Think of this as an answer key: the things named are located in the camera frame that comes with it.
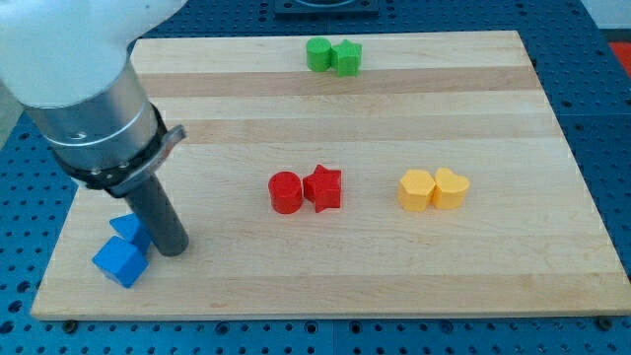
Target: green block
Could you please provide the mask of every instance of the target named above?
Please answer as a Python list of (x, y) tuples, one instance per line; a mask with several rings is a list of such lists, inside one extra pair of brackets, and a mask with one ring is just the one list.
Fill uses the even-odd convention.
[(323, 37), (313, 37), (307, 42), (307, 66), (322, 72), (331, 66), (331, 42)]
[(362, 65), (362, 44), (342, 40), (331, 49), (331, 66), (337, 70), (337, 76), (357, 76)]

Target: wooden table surface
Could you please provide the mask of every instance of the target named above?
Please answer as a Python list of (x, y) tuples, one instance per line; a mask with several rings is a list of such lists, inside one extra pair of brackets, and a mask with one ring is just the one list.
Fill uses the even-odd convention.
[[(190, 235), (130, 290), (92, 256), (123, 201), (80, 190), (32, 313), (43, 320), (617, 315), (631, 286), (515, 32), (346, 35), (357, 78), (308, 37), (140, 40), (132, 61), (189, 137), (159, 176)], [(343, 172), (340, 210), (273, 212), (267, 182)], [(408, 169), (467, 176), (464, 206), (403, 211)]]

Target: blue cube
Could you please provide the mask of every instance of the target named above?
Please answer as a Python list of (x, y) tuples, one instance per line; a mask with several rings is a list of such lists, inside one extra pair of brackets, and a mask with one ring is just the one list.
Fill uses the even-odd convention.
[(143, 255), (147, 253), (151, 243), (151, 234), (135, 214), (114, 218), (109, 221), (109, 224), (123, 239), (137, 246)]
[(119, 237), (110, 238), (92, 262), (107, 278), (125, 288), (130, 288), (149, 265), (137, 246)]

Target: toy block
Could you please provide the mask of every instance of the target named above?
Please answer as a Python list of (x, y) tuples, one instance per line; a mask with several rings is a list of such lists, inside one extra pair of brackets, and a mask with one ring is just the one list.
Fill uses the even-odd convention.
[(307, 66), (315, 72), (323, 72), (331, 66), (331, 42), (324, 37), (307, 41)]
[(123, 239), (137, 246), (143, 255), (147, 253), (151, 233), (134, 213), (111, 219), (109, 224)]
[(398, 183), (398, 202), (406, 211), (424, 211), (432, 200), (436, 183), (423, 170), (408, 170)]
[(314, 173), (303, 178), (305, 198), (314, 204), (315, 212), (326, 208), (340, 208), (342, 196), (342, 172), (329, 170), (322, 165)]
[(303, 205), (303, 186), (296, 174), (278, 173), (269, 180), (267, 186), (274, 211), (292, 214)]
[(464, 197), (470, 182), (466, 177), (458, 176), (447, 168), (436, 171), (436, 190), (432, 203), (439, 209), (458, 208), (464, 203)]
[(362, 44), (342, 40), (331, 48), (331, 66), (337, 70), (337, 76), (357, 76), (362, 65)]
[(137, 246), (112, 237), (92, 258), (105, 276), (124, 288), (130, 288), (149, 265)]

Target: yellow block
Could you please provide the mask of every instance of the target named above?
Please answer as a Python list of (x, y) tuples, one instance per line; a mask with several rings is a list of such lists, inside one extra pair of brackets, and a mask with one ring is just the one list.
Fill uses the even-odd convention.
[(447, 168), (436, 171), (436, 190), (432, 203), (439, 209), (458, 208), (464, 203), (470, 182), (466, 177), (458, 176)]
[(398, 202), (406, 211), (424, 211), (432, 200), (435, 186), (428, 172), (408, 170), (398, 184)]

